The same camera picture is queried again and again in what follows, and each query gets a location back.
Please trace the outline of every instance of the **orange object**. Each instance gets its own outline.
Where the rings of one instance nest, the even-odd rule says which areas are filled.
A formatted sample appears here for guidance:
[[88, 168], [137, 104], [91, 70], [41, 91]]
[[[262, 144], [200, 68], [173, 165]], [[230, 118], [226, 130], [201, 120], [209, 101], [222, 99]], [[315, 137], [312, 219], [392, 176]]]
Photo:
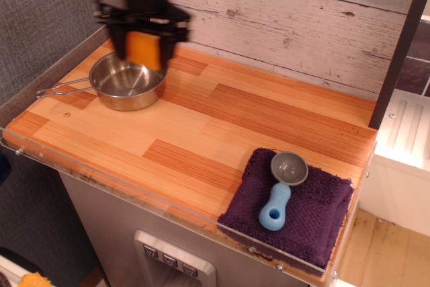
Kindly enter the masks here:
[[126, 36], [126, 60], [161, 70], [160, 36], [143, 32], [128, 32]]
[[38, 272], [22, 276], [18, 287], [51, 287], [51, 282]]

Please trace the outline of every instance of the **blue scoop handle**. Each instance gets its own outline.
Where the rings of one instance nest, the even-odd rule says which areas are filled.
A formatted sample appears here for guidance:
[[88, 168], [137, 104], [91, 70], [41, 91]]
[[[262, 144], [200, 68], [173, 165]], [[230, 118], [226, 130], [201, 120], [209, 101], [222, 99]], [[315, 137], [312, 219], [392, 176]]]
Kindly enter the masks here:
[[258, 219], [267, 230], [280, 230], [285, 223], [285, 209], [291, 197], [291, 189], [284, 183], [276, 183], [271, 191], [270, 198], [261, 209]]

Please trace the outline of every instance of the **pot handle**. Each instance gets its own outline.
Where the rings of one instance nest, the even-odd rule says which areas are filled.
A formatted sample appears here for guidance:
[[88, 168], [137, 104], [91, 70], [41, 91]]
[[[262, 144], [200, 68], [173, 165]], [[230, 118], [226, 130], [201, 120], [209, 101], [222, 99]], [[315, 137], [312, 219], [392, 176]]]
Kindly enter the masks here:
[[73, 90], [73, 91], [68, 91], [68, 92], [52, 92], [52, 93], [45, 94], [45, 92], [47, 92], [47, 91], [57, 90], [59, 87], [62, 87], [64, 85], [69, 85], [69, 84], [78, 83], [78, 82], [84, 82], [84, 81], [88, 81], [88, 78], [86, 77], [84, 79], [79, 79], [79, 80], [74, 80], [74, 81], [62, 83], [60, 85], [57, 85], [56, 87], [51, 87], [50, 89], [39, 90], [39, 91], [36, 92], [36, 97], [38, 99], [40, 99], [41, 97], [50, 97], [51, 95], [71, 94], [71, 93], [76, 93], [76, 92], [87, 91], [87, 90], [93, 89], [93, 87], [86, 87], [84, 89], [78, 89], [78, 90]]

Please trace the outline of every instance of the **wooden floor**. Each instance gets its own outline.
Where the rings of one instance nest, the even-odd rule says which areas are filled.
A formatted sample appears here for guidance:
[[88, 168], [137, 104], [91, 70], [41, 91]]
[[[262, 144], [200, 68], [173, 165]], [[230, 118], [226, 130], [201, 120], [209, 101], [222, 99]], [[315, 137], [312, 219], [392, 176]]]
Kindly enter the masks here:
[[100, 269], [95, 267], [78, 287], [106, 287]]
[[357, 287], [430, 286], [430, 237], [359, 210], [339, 278]]

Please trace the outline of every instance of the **black metal frame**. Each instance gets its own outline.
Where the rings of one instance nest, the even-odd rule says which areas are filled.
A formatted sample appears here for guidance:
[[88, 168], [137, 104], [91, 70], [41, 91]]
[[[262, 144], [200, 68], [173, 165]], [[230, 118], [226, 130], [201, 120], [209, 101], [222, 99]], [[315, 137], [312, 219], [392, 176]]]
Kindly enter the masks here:
[[394, 51], [390, 67], [388, 68], [384, 84], [382, 85], [381, 92], [376, 102], [374, 113], [370, 119], [370, 128], [379, 129], [381, 126], [385, 111], [390, 103], [400, 70], [408, 54], [415, 32], [417, 31], [426, 3], [427, 0], [412, 0], [400, 38], [398, 39], [396, 50]]

